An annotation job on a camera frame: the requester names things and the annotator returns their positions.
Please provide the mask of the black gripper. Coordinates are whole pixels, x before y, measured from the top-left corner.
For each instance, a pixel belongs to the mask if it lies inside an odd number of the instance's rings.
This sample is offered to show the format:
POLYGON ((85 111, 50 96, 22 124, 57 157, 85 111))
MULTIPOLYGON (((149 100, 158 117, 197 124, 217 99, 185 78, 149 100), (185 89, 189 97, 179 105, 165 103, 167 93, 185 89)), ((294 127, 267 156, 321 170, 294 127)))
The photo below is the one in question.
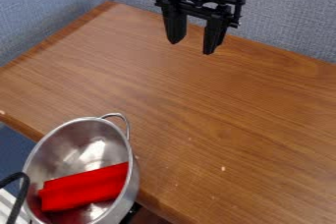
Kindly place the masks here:
POLYGON ((179 43, 187 35, 187 15, 201 19, 210 18, 206 26, 205 53, 211 55, 223 43, 227 27, 241 26, 246 0, 155 0, 155 5, 162 7, 167 38, 173 44, 179 43))

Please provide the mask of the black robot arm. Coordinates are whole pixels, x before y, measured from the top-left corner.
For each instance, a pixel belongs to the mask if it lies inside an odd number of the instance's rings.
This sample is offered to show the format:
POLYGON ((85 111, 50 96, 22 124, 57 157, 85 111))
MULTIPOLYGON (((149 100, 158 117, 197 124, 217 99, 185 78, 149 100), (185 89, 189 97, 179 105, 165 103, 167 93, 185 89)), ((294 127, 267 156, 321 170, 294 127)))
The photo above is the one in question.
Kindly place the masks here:
POLYGON ((227 29, 239 28, 246 0, 155 0, 162 9, 166 34, 173 44, 187 35, 190 16, 207 21, 203 52, 211 55, 222 45, 227 29))

